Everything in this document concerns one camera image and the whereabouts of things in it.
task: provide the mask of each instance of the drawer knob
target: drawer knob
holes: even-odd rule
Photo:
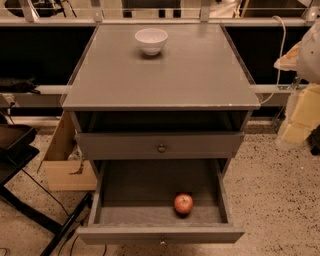
[[[164,241],[164,238],[163,238],[163,237],[161,237],[160,245],[166,245],[166,242]]]
[[[159,151],[160,153],[166,152],[165,146],[164,146],[163,144],[160,144],[159,147],[158,147],[158,151]]]

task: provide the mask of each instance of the open drawer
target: open drawer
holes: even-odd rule
[[[218,161],[104,161],[88,226],[77,233],[87,244],[234,243],[242,228],[232,224]],[[194,207],[176,214],[179,192]]]

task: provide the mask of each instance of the table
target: table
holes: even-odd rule
[[[151,25],[100,25],[63,108],[98,176],[89,244],[234,243],[223,176],[259,102],[215,24],[152,25],[168,41],[154,57],[135,44]],[[195,207],[172,207],[191,192]]]

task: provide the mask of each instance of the cardboard box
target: cardboard box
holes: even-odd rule
[[[81,174],[71,174],[79,170],[81,161],[69,160],[75,145],[75,129],[68,112],[64,112],[53,134],[42,166],[47,174],[50,190],[95,190],[97,178],[88,160],[83,161]]]

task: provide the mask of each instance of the white bowl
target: white bowl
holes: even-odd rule
[[[146,28],[135,34],[140,49],[147,55],[156,55],[165,46],[168,34],[158,28]]]

